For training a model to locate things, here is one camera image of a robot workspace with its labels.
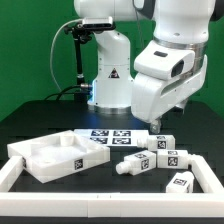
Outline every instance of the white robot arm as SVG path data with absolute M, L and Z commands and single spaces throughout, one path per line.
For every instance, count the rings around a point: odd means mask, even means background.
M 208 24 L 215 0 L 156 0 L 154 40 L 136 58 L 132 113 L 159 132 L 156 121 L 185 102 L 205 80 Z
M 88 18 L 90 23 L 108 16 L 115 21 L 136 20 L 132 0 L 74 0 L 74 6 L 77 14 Z M 133 86 L 130 41 L 115 30 L 94 35 L 98 45 L 98 75 L 93 81 L 89 109 L 107 114 L 130 113 Z

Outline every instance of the white box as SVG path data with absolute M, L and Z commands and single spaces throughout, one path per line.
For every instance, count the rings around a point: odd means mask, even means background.
M 157 167 L 169 169 L 188 169 L 189 156 L 187 150 L 158 150 Z
M 130 173 L 137 175 L 156 168 L 156 154 L 144 150 L 124 157 L 124 162 L 117 164 L 116 170 L 118 174 Z
M 8 145 L 8 155 L 22 156 L 24 169 L 45 183 L 110 161 L 110 149 L 65 131 Z
M 191 172 L 176 173 L 166 186 L 166 193 L 193 193 L 194 175 Z

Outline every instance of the black table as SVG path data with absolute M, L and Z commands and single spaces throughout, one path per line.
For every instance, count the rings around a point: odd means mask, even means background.
M 190 102 L 183 116 L 168 112 L 161 134 L 172 134 L 177 149 L 202 155 L 224 185 L 224 120 L 208 106 Z M 73 101 L 31 101 L 0 122 L 0 167 L 8 160 L 7 144 L 74 129 L 149 129 L 129 115 L 103 115 L 88 111 L 86 104 Z M 117 175 L 115 166 L 125 155 L 141 151 L 136 147 L 111 147 L 111 162 L 77 174 L 41 184 L 27 172 L 18 178 L 11 192 L 165 192 L 175 170 L 155 169 L 135 177 Z M 196 182 L 194 192 L 202 192 Z M 224 219 L 176 218 L 30 218 L 0 217 L 0 223 L 224 223 Z

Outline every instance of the black and white pattern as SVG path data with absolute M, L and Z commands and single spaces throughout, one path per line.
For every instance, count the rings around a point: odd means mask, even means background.
M 109 131 L 95 130 L 92 131 L 91 136 L 109 136 Z
M 168 155 L 178 155 L 177 151 L 168 151 Z
M 83 159 L 79 159 L 75 161 L 75 170 L 79 170 L 83 168 Z
M 131 131 L 114 131 L 114 136 L 130 137 L 131 136 Z
M 168 157 L 168 166 L 178 166 L 178 158 Z
M 136 154 L 135 156 L 136 156 L 137 158 L 139 158 L 139 159 L 143 159 L 143 158 L 146 157 L 146 155 L 144 155 L 144 154 L 142 154 L 142 153 Z
M 158 141 L 158 149 L 166 149 L 166 141 Z
M 26 168 L 26 159 L 23 158 L 23 167 Z
M 113 138 L 114 145 L 131 145 L 130 138 Z
M 106 145 L 108 142 L 108 138 L 90 138 L 90 139 L 103 145 Z
M 165 136 L 162 136 L 162 135 L 156 136 L 156 138 L 157 138 L 158 140 L 166 139 L 166 137 L 165 137 Z
M 142 160 L 141 169 L 146 170 L 149 168 L 149 159 Z
M 186 180 L 181 180 L 181 179 L 175 179 L 173 183 L 177 184 L 177 185 L 184 186 L 187 183 L 187 181 Z

